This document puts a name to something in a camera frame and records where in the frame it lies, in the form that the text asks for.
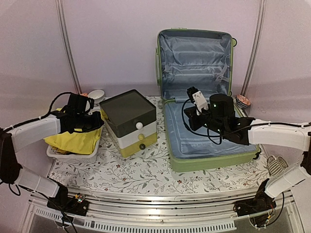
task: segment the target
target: table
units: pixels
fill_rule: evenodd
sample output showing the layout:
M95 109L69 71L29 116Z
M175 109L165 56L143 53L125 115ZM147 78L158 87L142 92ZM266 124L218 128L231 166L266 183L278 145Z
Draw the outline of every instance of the table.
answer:
M171 169L164 127L163 100L147 97L156 106L157 143L123 158L104 127L94 163L56 160L49 177L81 190L173 196L221 193L257 187L269 177L267 155L262 152L249 163L195 172Z

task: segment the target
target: robotic arm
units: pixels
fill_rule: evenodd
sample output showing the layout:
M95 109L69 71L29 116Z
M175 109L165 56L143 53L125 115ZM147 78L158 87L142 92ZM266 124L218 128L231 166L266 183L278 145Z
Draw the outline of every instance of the robotic arm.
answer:
M254 214L276 207L274 198L311 176L311 123L270 122L252 117L235 117L233 99L224 94L210 96L207 103L195 87L187 90L194 107L184 110L189 118L186 128L194 132L205 126L223 139L237 144L270 144L300 149L303 160L289 166L278 176L265 180L253 199L235 203L238 216Z
M86 111L87 102L90 108ZM42 117L25 121L7 129L0 129L1 181L39 192L52 198L53 203L63 209L70 199L67 188L20 165L17 162L16 152L26 145L58 133L73 133L75 129L81 129L78 133L85 133L99 129L104 122L101 119L100 112L88 114L93 107L93 99L71 93L68 104L61 111L51 112L51 106L49 112ZM75 207L71 208L69 212L85 215L87 208L83 207L86 205L88 206L87 201L84 201L83 205L76 205L75 203ZM51 203L48 203L48 206L55 208Z

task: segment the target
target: small bowl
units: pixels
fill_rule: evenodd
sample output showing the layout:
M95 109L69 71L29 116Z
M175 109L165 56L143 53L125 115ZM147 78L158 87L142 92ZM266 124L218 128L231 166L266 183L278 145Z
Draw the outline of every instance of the small bowl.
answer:
M242 96L242 95L237 95L235 100L236 100L237 105L240 108L247 108L251 105L251 102L248 100L248 98L246 98L245 96Z
M88 97L94 99L94 104L99 104L105 98L105 92L103 90L94 90L88 94Z

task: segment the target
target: white bowl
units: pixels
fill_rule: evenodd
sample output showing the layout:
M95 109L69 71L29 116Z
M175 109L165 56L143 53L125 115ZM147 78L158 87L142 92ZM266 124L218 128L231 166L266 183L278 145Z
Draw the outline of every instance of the white bowl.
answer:
M94 104L99 104L104 100L105 92L103 90L94 90L88 94L88 97L94 99Z

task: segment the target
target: white plastic basket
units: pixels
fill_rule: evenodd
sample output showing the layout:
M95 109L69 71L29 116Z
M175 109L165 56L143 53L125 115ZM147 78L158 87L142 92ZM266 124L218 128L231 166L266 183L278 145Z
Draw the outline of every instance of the white plastic basket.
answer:
M47 148L47 155L49 157L65 161L67 163L76 163L76 162L94 163L96 161L96 157L97 157L99 141L100 141L100 139L98 139L98 141L96 142L95 148L94 148L94 151L92 154L88 154L88 155L86 155L86 154L75 154L75 153L61 154L61 153L58 153L55 150L53 150L52 147L49 145Z

